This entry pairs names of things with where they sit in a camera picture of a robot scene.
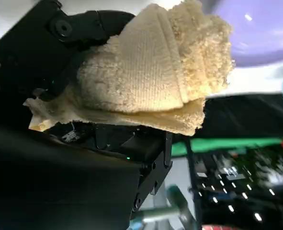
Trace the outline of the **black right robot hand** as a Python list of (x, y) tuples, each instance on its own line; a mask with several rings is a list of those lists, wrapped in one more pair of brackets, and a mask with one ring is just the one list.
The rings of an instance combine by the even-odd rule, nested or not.
[(172, 134), (139, 126), (78, 125), (59, 133), (29, 129), (35, 96), (60, 95), (83, 51), (118, 35), (134, 15), (66, 15), (57, 0), (33, 6), (0, 40), (0, 230), (126, 230), (172, 167)]

